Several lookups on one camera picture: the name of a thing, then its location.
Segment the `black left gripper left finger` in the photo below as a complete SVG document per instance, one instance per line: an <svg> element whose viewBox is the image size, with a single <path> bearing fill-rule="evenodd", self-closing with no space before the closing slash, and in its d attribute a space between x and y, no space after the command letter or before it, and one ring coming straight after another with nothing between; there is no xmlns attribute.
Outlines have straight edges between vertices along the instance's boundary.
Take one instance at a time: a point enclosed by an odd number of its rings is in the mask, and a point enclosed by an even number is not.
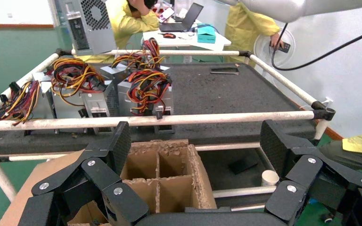
<svg viewBox="0 0 362 226"><path fill-rule="evenodd" d="M19 225L65 226L79 210L95 202L113 226L134 226L149 207L120 177L131 149L128 122L111 137L89 144L78 159L32 187Z"/></svg>

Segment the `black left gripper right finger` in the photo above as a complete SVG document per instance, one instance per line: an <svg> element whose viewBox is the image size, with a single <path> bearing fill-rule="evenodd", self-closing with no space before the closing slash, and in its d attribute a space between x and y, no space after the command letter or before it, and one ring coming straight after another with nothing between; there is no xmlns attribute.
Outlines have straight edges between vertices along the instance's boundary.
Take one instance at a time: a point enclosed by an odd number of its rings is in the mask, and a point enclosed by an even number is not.
<svg viewBox="0 0 362 226"><path fill-rule="evenodd" d="M362 173L325 157L308 139L261 125L260 147L280 178L264 211L294 225L310 199L326 206L344 226L362 226Z"/></svg>

